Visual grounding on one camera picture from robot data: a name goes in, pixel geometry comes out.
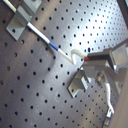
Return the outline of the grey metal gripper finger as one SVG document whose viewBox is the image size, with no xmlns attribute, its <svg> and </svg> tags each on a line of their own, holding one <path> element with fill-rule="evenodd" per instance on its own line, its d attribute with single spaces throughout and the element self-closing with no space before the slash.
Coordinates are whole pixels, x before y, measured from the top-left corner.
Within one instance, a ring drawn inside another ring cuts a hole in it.
<svg viewBox="0 0 128 128">
<path fill-rule="evenodd" d="M 106 76 L 117 78 L 120 77 L 122 66 L 126 62 L 128 62 L 126 48 L 105 49 L 85 57 L 83 69 L 87 77 L 94 78 L 98 72 L 103 72 Z"/>
</svg>

